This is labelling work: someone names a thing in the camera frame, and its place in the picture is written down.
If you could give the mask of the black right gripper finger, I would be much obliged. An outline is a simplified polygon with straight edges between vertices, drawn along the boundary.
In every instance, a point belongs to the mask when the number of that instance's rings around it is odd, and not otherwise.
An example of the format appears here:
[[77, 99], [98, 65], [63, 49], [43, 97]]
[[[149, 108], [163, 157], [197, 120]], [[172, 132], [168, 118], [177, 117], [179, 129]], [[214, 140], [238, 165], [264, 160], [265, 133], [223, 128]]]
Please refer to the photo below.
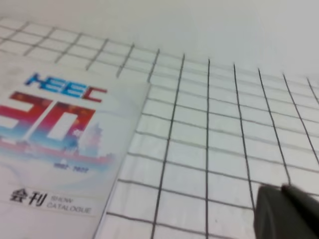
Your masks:
[[260, 186], [254, 232], [257, 239], [317, 239], [319, 202], [293, 185]]

